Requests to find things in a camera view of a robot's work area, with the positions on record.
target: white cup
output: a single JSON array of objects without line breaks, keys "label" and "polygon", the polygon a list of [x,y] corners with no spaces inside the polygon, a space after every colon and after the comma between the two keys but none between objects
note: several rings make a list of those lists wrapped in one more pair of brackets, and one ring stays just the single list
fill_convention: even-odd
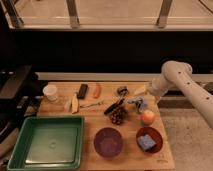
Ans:
[{"label": "white cup", "polygon": [[50,101],[55,101],[58,98],[58,89],[55,85],[47,85],[43,89],[44,95],[47,97]]}]

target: table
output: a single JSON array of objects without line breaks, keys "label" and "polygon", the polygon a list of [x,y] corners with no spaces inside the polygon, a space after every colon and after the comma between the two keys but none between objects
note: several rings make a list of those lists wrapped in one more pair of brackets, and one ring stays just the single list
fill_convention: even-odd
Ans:
[{"label": "table", "polygon": [[[97,101],[104,101],[103,105],[80,108],[77,114],[64,109],[64,104],[78,92],[80,85],[88,84],[88,93],[84,100],[79,100],[80,105]],[[84,142],[82,161],[79,170],[162,170],[174,169],[174,161],[170,150],[167,135],[163,122],[155,103],[155,98],[150,94],[144,96],[148,102],[148,109],[156,115],[155,122],[151,125],[156,128],[163,137],[163,147],[155,154],[145,153],[136,144],[136,133],[141,127],[140,119],[136,108],[133,105],[126,105],[128,117],[120,126],[113,125],[109,118],[103,114],[104,110],[113,102],[118,100],[116,89],[120,86],[127,86],[129,94],[126,99],[133,97],[133,92],[147,82],[99,82],[101,84],[101,96],[94,99],[92,94],[95,90],[95,82],[50,82],[58,88],[59,98],[50,102],[46,97],[41,102],[38,116],[64,116],[81,115],[85,118]],[[117,129],[123,137],[124,146],[122,152],[113,159],[105,159],[99,156],[94,149],[93,140],[95,134],[103,127]]]}]

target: purple bowl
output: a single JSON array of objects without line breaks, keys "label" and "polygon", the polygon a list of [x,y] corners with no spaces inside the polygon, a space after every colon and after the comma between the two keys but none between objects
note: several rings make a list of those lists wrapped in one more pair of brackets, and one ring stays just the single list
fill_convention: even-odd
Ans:
[{"label": "purple bowl", "polygon": [[114,128],[103,128],[95,135],[94,147],[96,152],[102,157],[115,157],[122,150],[122,136],[120,132]]}]

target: floor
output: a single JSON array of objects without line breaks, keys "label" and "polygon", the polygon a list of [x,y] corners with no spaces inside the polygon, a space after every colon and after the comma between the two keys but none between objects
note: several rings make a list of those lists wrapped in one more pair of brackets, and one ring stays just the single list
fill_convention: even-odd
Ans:
[{"label": "floor", "polygon": [[[202,0],[213,10],[213,0]],[[153,26],[163,0],[76,0],[81,25]],[[69,26],[66,0],[19,0],[19,15],[26,25]],[[168,25],[213,25],[213,14],[199,0],[173,0]]]},{"label": "floor", "polygon": [[195,109],[160,109],[176,171],[213,170],[213,130]]}]

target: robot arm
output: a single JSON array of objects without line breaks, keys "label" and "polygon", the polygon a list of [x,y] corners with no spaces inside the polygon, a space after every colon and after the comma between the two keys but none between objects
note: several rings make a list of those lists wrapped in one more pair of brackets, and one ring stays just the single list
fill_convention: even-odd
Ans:
[{"label": "robot arm", "polygon": [[162,66],[162,74],[154,79],[148,91],[163,96],[174,85],[189,99],[213,129],[213,96],[196,84],[190,77],[192,67],[183,62],[168,61]]}]

